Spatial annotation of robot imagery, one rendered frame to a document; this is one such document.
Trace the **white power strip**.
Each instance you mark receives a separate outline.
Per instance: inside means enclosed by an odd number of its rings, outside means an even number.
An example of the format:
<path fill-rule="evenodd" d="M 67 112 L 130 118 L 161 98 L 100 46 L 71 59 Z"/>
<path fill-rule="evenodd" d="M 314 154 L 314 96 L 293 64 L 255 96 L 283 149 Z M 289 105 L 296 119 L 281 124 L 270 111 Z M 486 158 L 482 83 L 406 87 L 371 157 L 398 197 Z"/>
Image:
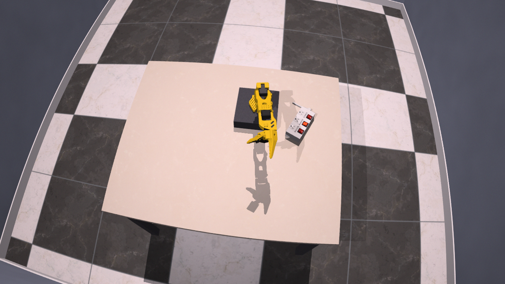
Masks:
<path fill-rule="evenodd" d="M 293 102 L 293 104 L 301 107 L 301 109 L 298 111 L 296 117 L 288 127 L 285 136 L 299 143 L 313 120 L 315 113 L 311 111 L 311 108 L 305 108 L 295 102 Z"/>

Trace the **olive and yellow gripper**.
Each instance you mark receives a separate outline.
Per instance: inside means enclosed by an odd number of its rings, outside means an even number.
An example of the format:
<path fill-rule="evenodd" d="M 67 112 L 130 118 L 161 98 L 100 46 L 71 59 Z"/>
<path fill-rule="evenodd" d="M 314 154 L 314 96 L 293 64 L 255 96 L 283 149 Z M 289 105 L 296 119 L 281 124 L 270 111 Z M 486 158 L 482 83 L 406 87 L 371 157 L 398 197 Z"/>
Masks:
<path fill-rule="evenodd" d="M 252 142 L 255 142 L 255 143 L 269 142 L 270 159 L 271 159 L 273 157 L 275 145 L 277 143 L 277 131 L 273 131 L 272 129 L 269 131 L 262 131 L 262 132 L 258 133 L 258 135 L 255 136 L 254 138 L 251 138 L 250 140 L 248 140 L 247 144 L 250 144 Z"/>

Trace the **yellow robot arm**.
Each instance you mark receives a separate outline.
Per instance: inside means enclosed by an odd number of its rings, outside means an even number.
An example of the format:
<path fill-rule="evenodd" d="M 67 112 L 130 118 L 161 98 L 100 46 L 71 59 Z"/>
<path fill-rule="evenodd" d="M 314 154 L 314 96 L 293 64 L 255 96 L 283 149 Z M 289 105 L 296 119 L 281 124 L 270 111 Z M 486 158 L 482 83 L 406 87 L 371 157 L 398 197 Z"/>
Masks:
<path fill-rule="evenodd" d="M 260 97 L 263 96 L 263 97 Z M 277 130 L 276 120 L 272 110 L 272 94 L 269 90 L 268 82 L 260 82 L 256 84 L 254 95 L 249 101 L 249 105 L 253 112 L 257 110 L 259 127 L 263 131 Z M 270 119 L 263 121 L 264 119 Z"/>

